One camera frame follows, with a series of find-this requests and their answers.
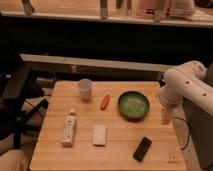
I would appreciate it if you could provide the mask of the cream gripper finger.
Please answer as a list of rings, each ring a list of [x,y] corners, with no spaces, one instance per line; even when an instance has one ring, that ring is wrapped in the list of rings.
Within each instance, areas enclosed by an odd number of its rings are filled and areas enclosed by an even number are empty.
[[[172,120],[173,110],[168,108],[163,108],[161,110],[161,122],[163,124],[169,124]]]

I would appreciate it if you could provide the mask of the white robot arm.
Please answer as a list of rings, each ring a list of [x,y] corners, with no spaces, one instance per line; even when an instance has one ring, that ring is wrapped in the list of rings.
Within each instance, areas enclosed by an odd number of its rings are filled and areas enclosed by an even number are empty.
[[[169,124],[173,109],[184,98],[213,116],[213,87],[203,82],[207,69],[199,61],[189,61],[169,68],[164,73],[165,85],[160,89],[161,123]]]

